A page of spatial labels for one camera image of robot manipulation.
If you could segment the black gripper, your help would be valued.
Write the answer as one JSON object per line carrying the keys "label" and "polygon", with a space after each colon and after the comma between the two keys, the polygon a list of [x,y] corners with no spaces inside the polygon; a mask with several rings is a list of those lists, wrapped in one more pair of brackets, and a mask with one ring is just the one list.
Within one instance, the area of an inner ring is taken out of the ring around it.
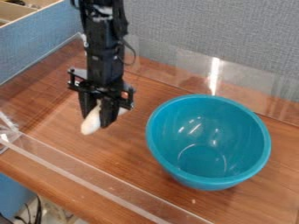
{"label": "black gripper", "polygon": [[88,79],[88,71],[86,69],[70,68],[70,89],[79,93],[79,105],[83,117],[87,117],[90,111],[100,104],[100,127],[107,128],[118,119],[119,106],[131,110],[134,108],[134,94],[136,89],[118,78],[106,86]]}

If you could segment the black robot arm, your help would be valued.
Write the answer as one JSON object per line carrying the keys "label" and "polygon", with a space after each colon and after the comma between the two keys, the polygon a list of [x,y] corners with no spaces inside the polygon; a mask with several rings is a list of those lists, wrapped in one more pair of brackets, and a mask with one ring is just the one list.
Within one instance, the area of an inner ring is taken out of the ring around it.
{"label": "black robot arm", "polygon": [[87,69],[72,67],[70,89],[79,93],[79,105],[84,118],[100,104],[96,118],[100,127],[108,127],[118,119],[120,109],[134,108],[135,88],[123,80],[127,43],[127,16],[123,0],[70,0],[79,10],[83,26],[83,46]]}

